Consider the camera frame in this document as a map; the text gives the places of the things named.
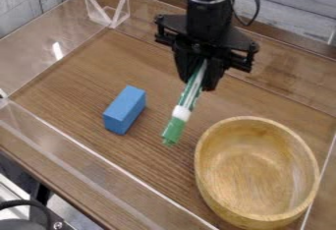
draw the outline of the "blue foam block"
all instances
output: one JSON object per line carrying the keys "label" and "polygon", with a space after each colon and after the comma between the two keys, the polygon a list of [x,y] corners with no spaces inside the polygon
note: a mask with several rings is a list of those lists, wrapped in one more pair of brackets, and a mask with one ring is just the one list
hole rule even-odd
{"label": "blue foam block", "polygon": [[125,135],[146,106],[146,91],[127,86],[105,112],[106,128]]}

